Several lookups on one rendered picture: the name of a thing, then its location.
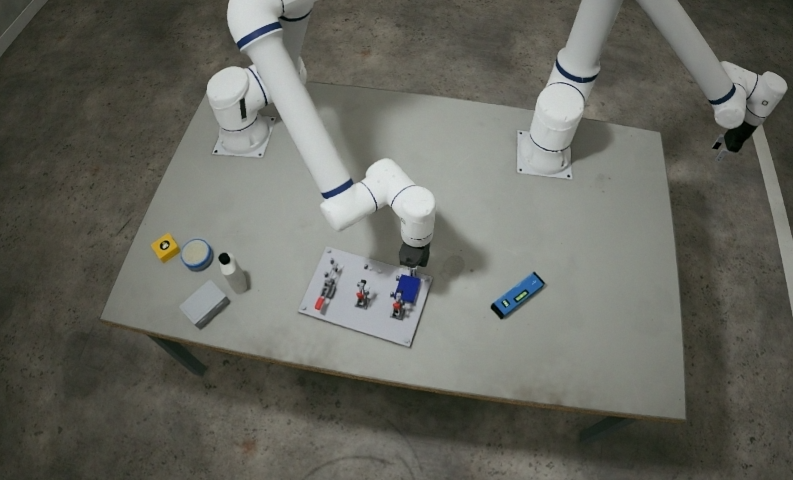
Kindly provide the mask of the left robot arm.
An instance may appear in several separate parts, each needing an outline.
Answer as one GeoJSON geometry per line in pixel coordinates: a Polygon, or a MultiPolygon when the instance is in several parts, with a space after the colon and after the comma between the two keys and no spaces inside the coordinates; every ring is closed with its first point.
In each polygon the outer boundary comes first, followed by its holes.
{"type": "MultiPolygon", "coordinates": [[[[760,76],[719,62],[678,0],[636,1],[698,84],[720,126],[739,127],[746,109],[755,117],[767,118],[786,93],[787,83],[773,72],[760,76]]],[[[569,147],[622,2],[581,1],[567,45],[558,53],[547,86],[537,100],[530,130],[520,143],[520,158],[532,171],[554,175],[569,164],[569,147]]]]}

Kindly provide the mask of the blue spirit level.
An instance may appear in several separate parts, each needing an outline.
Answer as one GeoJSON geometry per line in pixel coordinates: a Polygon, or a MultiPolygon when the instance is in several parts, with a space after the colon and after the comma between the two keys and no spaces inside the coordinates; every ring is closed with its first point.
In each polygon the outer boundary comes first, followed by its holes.
{"type": "Polygon", "coordinates": [[[533,272],[519,284],[491,304],[491,309],[500,318],[504,318],[516,307],[544,286],[545,282],[533,272]]]}

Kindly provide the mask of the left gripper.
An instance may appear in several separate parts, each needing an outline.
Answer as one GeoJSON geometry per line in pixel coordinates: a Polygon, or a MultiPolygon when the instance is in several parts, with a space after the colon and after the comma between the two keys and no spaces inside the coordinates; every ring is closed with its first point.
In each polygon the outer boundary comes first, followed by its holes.
{"type": "Polygon", "coordinates": [[[724,158],[724,156],[727,153],[731,153],[731,154],[735,154],[735,152],[738,153],[739,150],[742,148],[743,143],[750,138],[750,136],[753,134],[756,128],[762,125],[765,120],[766,118],[761,119],[753,116],[746,109],[745,119],[743,123],[737,128],[729,129],[725,133],[725,135],[720,134],[718,139],[712,146],[712,149],[718,150],[718,148],[725,139],[725,144],[727,149],[723,148],[714,160],[717,162],[721,162],[721,160],[724,158]]]}

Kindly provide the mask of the white bottle with black cap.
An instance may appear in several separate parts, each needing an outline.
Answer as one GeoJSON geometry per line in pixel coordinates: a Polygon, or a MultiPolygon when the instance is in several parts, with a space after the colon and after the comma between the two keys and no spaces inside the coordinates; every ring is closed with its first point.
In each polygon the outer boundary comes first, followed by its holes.
{"type": "Polygon", "coordinates": [[[247,289],[246,277],[231,253],[221,253],[218,257],[221,272],[236,294],[242,294],[247,289]]]}

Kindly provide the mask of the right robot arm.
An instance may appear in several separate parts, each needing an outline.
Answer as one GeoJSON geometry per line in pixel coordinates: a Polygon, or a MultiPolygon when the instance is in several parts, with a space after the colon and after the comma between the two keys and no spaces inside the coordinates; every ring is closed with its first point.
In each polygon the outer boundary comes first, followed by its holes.
{"type": "Polygon", "coordinates": [[[366,179],[354,184],[304,86],[307,74],[299,53],[315,1],[229,1],[230,32],[254,65],[225,68],[207,85],[209,103],[220,124],[220,143],[238,155],[260,148],[269,128],[258,110],[274,102],[325,200],[320,209],[335,231],[388,204],[401,219],[403,234],[424,240],[434,229],[433,194],[415,187],[391,159],[374,163],[366,179]]]}

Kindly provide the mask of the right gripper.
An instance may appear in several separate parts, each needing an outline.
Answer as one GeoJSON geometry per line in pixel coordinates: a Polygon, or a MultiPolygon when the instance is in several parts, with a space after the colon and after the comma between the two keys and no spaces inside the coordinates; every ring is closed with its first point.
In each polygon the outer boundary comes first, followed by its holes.
{"type": "Polygon", "coordinates": [[[415,277],[417,267],[426,267],[428,263],[430,255],[430,241],[433,238],[433,232],[428,238],[419,241],[407,238],[403,234],[402,229],[401,236],[403,239],[403,244],[399,251],[400,265],[407,266],[408,269],[410,269],[409,276],[415,277]]]}

